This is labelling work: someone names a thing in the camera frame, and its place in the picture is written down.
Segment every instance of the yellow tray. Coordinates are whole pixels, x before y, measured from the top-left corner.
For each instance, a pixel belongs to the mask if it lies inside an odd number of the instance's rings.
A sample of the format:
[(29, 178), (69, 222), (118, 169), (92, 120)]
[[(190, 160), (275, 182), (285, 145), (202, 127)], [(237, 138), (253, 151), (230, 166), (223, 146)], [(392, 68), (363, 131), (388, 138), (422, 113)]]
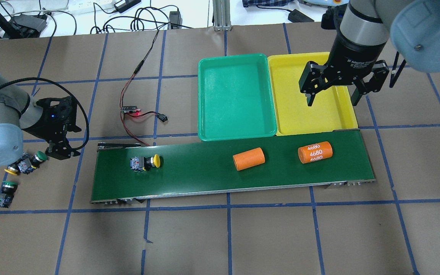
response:
[(311, 134), (358, 128), (346, 86), (331, 87), (317, 94), (311, 107), (300, 93), (298, 80), (305, 64), (325, 64), (328, 52), (273, 55), (267, 58), (278, 131), (276, 135)]

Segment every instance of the green tray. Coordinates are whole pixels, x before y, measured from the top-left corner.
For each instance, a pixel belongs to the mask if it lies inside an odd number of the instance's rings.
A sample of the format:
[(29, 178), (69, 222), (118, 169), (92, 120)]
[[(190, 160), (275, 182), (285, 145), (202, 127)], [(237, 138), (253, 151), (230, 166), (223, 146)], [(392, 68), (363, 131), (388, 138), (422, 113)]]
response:
[(205, 58), (198, 64), (202, 141), (274, 136), (276, 118), (264, 54)]
[[(332, 158), (302, 164), (297, 149), (320, 141)], [(266, 162), (237, 171), (232, 155), (260, 147)], [(130, 169), (130, 158), (161, 156), (162, 167)], [(92, 203), (374, 181), (359, 130), (98, 151)]]

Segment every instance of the robotic arm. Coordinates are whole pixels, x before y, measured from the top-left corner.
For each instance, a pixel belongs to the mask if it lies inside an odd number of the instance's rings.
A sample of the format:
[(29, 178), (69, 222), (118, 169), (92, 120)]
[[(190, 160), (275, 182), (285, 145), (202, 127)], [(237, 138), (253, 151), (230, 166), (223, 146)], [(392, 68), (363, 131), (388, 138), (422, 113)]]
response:
[(412, 68), (440, 72), (440, 0), (351, 0), (347, 7), (329, 8), (322, 28), (337, 30), (337, 37), (327, 63), (309, 61), (302, 72), (300, 92), (309, 106), (334, 85), (356, 86), (353, 106), (379, 92), (390, 71), (377, 59), (389, 37)]
[(70, 96), (37, 100), (18, 86), (9, 84), (0, 76), (0, 166), (11, 164), (21, 157), (21, 130), (47, 141), (49, 147), (45, 154), (49, 157), (64, 160), (80, 155), (77, 150), (84, 145), (71, 148), (66, 138), (67, 132), (81, 131), (76, 126), (77, 105), (82, 110), (77, 99), (58, 84)]

